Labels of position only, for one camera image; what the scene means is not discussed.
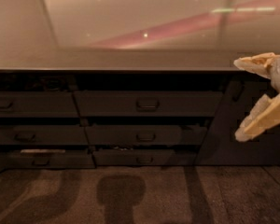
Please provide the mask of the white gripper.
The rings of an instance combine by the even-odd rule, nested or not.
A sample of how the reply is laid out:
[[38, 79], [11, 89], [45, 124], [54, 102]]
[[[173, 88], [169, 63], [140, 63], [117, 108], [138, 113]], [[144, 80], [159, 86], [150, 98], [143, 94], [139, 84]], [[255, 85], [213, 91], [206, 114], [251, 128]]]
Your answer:
[[271, 79], [271, 85], [279, 92], [274, 98], [262, 95], [240, 124], [235, 139], [246, 142], [280, 124], [280, 55], [261, 53], [239, 58], [233, 64], [239, 70]]

